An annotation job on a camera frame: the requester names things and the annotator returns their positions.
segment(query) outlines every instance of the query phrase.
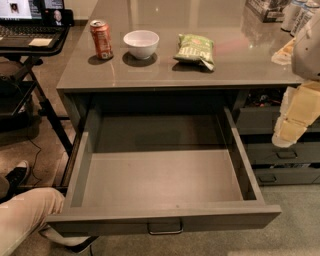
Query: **red soda can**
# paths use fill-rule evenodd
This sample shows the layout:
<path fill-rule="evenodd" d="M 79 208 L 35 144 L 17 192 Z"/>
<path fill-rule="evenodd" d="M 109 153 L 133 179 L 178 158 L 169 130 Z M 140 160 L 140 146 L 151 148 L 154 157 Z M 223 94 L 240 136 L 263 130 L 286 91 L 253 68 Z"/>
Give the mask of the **red soda can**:
<path fill-rule="evenodd" d="M 93 20 L 90 23 L 90 32 L 96 47 L 97 57 L 103 60 L 111 59 L 113 53 L 108 24 L 103 20 Z"/>

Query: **soda can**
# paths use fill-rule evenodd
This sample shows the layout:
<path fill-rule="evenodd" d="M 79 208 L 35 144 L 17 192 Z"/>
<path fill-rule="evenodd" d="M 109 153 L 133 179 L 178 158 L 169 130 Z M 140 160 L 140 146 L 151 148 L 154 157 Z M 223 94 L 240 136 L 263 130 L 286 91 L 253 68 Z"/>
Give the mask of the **soda can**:
<path fill-rule="evenodd" d="M 103 60 L 111 59 L 113 53 L 109 25 L 103 20 L 93 20 L 90 22 L 90 32 L 96 47 L 97 57 Z"/>
<path fill-rule="evenodd" d="M 319 10 L 319 4 L 308 1 L 304 4 L 304 7 L 300 10 L 299 15 L 293 25 L 290 32 L 291 36 L 295 36 L 299 31 L 307 24 L 307 22 L 312 18 L 314 13 Z"/>
<path fill-rule="evenodd" d="M 292 0 L 291 3 L 288 5 L 285 11 L 284 20 L 281 24 L 281 29 L 284 31 L 290 32 L 293 24 L 299 15 L 299 12 L 303 6 L 304 3 L 306 3 L 307 0 Z"/>

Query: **drawer handle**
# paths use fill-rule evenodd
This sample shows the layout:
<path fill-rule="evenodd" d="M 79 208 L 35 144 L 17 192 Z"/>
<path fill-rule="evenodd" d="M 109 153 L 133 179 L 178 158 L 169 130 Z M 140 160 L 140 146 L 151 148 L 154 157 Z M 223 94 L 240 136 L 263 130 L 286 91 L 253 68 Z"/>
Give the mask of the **drawer handle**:
<path fill-rule="evenodd" d="M 296 159 L 298 158 L 298 154 L 295 151 L 277 152 L 277 157 L 279 159 Z"/>
<path fill-rule="evenodd" d="M 261 183 L 276 183 L 278 181 L 274 175 L 262 175 L 259 176 L 259 180 Z"/>
<path fill-rule="evenodd" d="M 178 234 L 181 234 L 183 232 L 183 223 L 182 221 L 180 221 L 180 229 L 177 230 L 177 231 L 157 231 L 157 232 L 154 232 L 154 231 L 151 231 L 150 229 L 150 224 L 148 223 L 148 233 L 152 236 L 158 236 L 158 235 L 178 235 Z"/>

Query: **cable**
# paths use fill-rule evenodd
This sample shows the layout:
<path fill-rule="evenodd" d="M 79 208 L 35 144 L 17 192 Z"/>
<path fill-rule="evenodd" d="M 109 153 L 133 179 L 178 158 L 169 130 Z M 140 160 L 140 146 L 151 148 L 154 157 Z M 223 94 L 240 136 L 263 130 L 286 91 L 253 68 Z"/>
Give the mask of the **cable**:
<path fill-rule="evenodd" d="M 92 252 L 92 244 L 90 244 L 89 255 L 90 255 L 90 256 L 93 256 L 93 252 Z"/>
<path fill-rule="evenodd" d="M 34 147 L 36 147 L 36 148 L 38 149 L 38 151 L 37 151 L 37 153 L 36 153 L 36 155 L 35 155 L 35 157 L 34 157 L 33 166 L 32 166 L 32 168 L 31 168 L 31 174 L 32 174 L 32 176 L 33 176 L 35 179 L 38 180 L 35 184 L 33 184 L 33 187 L 36 187 L 36 186 L 38 185 L 38 183 L 42 181 L 42 179 L 38 178 L 38 177 L 35 175 L 35 173 L 34 173 L 34 169 L 35 169 L 35 166 L 36 166 L 36 163 L 37 163 L 37 160 L 38 160 L 38 155 L 40 154 L 42 148 L 39 147 L 36 143 L 34 143 L 34 142 L 32 141 L 32 139 L 30 138 L 30 136 L 29 136 L 29 128 L 30 128 L 30 126 L 31 126 L 31 117 L 28 118 L 28 126 L 27 126 L 27 135 L 26 135 L 26 137 L 27 137 L 27 139 L 30 141 L 30 143 L 31 143 Z"/>

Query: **snack bag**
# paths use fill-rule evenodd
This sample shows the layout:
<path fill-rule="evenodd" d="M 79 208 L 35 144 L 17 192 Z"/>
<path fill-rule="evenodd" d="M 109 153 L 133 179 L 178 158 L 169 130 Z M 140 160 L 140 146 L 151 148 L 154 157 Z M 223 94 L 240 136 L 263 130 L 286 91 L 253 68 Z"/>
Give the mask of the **snack bag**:
<path fill-rule="evenodd" d="M 179 52 L 173 57 L 184 63 L 196 63 L 204 65 L 209 70 L 214 70 L 212 58 L 213 42 L 203 36 L 186 34 L 179 35 Z"/>

